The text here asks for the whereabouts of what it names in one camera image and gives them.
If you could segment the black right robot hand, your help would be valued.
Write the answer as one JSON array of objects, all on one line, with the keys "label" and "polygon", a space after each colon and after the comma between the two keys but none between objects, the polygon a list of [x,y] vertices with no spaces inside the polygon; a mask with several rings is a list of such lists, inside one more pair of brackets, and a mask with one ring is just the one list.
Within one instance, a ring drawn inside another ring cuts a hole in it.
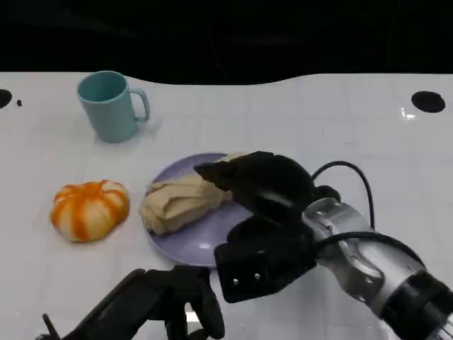
[{"label": "black right robot hand", "polygon": [[271,152],[253,152],[229,161],[203,163],[197,174],[254,215],[276,225],[299,217],[314,201],[311,175],[296,161]]}]

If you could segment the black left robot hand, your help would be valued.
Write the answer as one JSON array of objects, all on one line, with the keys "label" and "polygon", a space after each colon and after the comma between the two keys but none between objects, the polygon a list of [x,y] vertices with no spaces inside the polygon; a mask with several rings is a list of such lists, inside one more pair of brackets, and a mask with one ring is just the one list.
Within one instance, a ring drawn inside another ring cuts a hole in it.
[{"label": "black left robot hand", "polygon": [[210,285],[210,270],[135,269],[65,337],[132,339],[149,320],[164,322],[168,339],[222,339],[224,319]]}]

